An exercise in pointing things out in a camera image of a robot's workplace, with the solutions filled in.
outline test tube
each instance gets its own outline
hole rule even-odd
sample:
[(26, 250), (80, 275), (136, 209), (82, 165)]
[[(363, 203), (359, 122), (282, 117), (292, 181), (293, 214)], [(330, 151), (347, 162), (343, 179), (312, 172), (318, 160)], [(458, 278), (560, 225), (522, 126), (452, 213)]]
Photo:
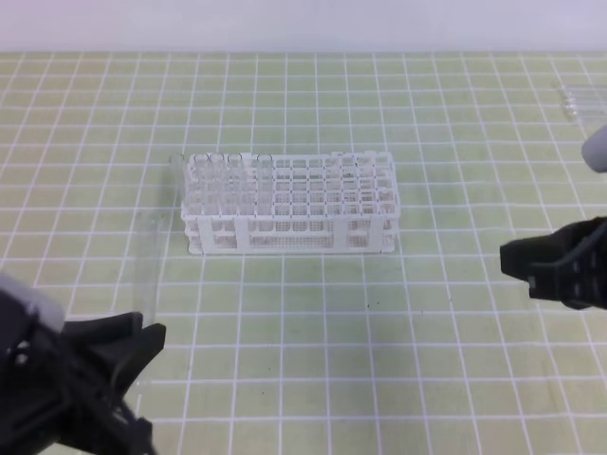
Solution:
[(273, 196), (272, 155), (257, 155), (257, 214), (271, 215)]
[(224, 154), (210, 154), (208, 167), (207, 176), (209, 178), (209, 184), (207, 192), (211, 199), (210, 206), (212, 206), (212, 214), (221, 213), (224, 202)]
[(193, 158), (193, 164), (196, 168), (198, 177), (198, 192), (200, 193), (201, 214), (213, 214), (213, 201), (209, 194), (209, 155), (196, 155)]
[(236, 214), (236, 211), (240, 209), (241, 195), (244, 192), (243, 182), (245, 181), (245, 168), (243, 164), (242, 155), (228, 155), (228, 175), (230, 180), (230, 187), (228, 191), (229, 214)]
[(173, 169), (173, 175), (175, 177), (175, 184), (177, 191), (179, 191), (179, 197), (181, 200), (186, 198), (186, 180), (184, 175), (185, 158), (182, 154), (176, 154), (171, 156), (170, 159), (171, 168)]

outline grid mat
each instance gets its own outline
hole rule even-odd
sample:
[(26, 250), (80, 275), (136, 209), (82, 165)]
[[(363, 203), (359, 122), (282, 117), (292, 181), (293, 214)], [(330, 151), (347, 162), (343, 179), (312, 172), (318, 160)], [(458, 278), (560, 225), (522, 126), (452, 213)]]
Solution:
[[(607, 313), (497, 253), (604, 214), (554, 87), (606, 82), (605, 54), (0, 54), (1, 267), (127, 311), (135, 213), (166, 212), (167, 348), (130, 395), (162, 455), (605, 453)], [(170, 155), (336, 150), (394, 155), (394, 253), (189, 255)]]

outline table surface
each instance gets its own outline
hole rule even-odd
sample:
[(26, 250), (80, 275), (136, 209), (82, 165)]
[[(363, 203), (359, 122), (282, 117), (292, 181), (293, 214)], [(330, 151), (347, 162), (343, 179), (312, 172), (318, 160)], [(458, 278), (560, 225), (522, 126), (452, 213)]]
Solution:
[[(562, 82), (607, 57), (0, 54), (1, 267), (128, 311), (135, 214), (166, 215), (167, 347), (129, 395), (162, 455), (604, 453), (607, 313), (499, 266), (605, 213)], [(394, 254), (189, 255), (170, 155), (365, 150), (397, 163)]]

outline test tube rack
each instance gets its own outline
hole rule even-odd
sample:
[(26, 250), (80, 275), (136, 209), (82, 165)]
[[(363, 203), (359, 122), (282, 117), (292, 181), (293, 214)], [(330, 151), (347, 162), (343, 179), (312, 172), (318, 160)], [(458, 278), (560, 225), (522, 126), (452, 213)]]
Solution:
[[(181, 166), (181, 219), (192, 254), (394, 251), (400, 202), (391, 154), (274, 155), (267, 206), (258, 155), (240, 156), (230, 209), (205, 210), (209, 182), (196, 166), (203, 155)], [(233, 182), (224, 179), (230, 191)]]

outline clear test tube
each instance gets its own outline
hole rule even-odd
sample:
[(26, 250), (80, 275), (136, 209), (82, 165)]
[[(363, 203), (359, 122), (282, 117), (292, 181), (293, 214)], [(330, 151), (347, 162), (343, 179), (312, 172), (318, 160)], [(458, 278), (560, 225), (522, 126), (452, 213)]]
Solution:
[(229, 175), (229, 210), (230, 214), (236, 214), (240, 209), (241, 196), (243, 194), (244, 176), (243, 156), (240, 154), (228, 155), (228, 175)]
[(257, 214), (271, 215), (273, 188), (272, 155), (257, 155)]
[(172, 155), (170, 158), (171, 169), (175, 177), (175, 184), (181, 200), (186, 198), (186, 179), (184, 174), (185, 157), (182, 154)]
[(196, 177), (198, 178), (198, 192), (202, 206), (201, 214), (213, 214), (213, 201), (208, 191), (210, 178), (209, 155), (196, 155), (193, 158), (193, 164), (196, 169)]
[(224, 154), (210, 154), (208, 159), (208, 173), (209, 178), (207, 185), (207, 192), (211, 199), (210, 206), (212, 206), (212, 214), (221, 213), (223, 210), (224, 202), (224, 174), (226, 163), (224, 160)]

